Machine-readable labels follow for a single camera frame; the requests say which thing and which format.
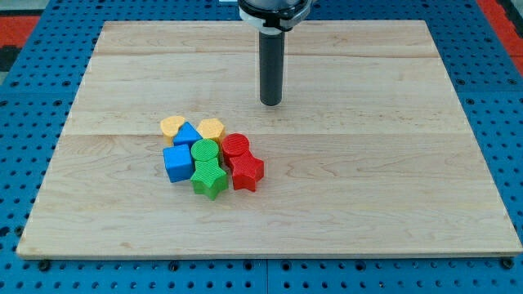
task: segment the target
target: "yellow hexagon block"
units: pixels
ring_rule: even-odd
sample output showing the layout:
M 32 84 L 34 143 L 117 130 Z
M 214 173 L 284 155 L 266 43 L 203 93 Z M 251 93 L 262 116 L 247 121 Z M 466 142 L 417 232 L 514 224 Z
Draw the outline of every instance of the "yellow hexagon block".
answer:
M 211 139 L 221 146 L 221 141 L 226 136 L 226 127 L 218 118 L 202 119 L 196 131 L 204 138 Z
M 162 129 L 163 138 L 168 146 L 172 146 L 172 139 L 177 135 L 178 130 L 182 124 L 186 122 L 186 118 L 182 116 L 171 116 L 162 119 L 160 122 L 160 128 Z

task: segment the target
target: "blue triangular prism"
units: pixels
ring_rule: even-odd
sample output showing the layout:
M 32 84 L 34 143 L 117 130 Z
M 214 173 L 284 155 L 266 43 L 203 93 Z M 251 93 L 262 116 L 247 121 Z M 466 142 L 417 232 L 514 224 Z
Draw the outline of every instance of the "blue triangular prism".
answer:
M 181 125 L 180 131 L 178 131 L 178 134 L 174 136 L 172 143 L 175 146 L 188 145 L 190 149 L 197 140 L 202 140 L 202 136 L 190 123 L 186 122 Z

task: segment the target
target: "blue perforated panel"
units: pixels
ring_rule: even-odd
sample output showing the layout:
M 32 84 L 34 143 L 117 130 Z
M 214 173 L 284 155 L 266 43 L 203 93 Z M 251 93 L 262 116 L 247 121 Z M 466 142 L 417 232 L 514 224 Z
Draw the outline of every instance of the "blue perforated panel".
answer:
M 523 292 L 523 258 L 23 261 L 19 234 L 105 20 L 237 20 L 215 0 L 51 0 L 0 87 L 0 292 Z M 474 1 L 319 0 L 309 19 L 425 20 L 520 238 L 521 76 Z

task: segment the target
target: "wood grain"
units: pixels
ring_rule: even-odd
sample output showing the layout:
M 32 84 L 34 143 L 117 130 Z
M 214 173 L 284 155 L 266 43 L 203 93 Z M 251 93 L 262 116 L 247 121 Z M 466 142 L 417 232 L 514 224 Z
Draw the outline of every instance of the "wood grain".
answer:
M 422 21 L 310 21 L 284 101 L 256 31 L 109 22 L 17 248 L 29 259 L 514 256 L 523 249 Z M 255 194 L 170 184 L 159 122 L 219 118 L 266 163 Z

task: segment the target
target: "pile of blocks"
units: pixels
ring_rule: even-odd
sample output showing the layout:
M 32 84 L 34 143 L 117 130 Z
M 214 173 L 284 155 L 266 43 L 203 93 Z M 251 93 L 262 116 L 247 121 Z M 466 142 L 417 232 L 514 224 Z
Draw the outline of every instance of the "pile of blocks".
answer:
M 194 129 L 184 117 L 172 116 L 162 120 L 160 128 L 168 145 L 163 160 L 172 183 L 190 180 L 196 194 L 216 199 L 229 189 L 227 172 L 221 168 L 223 157 L 234 189 L 256 191 L 256 183 L 264 175 L 264 162 L 253 156 L 245 135 L 226 136 L 225 126 L 217 118 L 204 119 Z

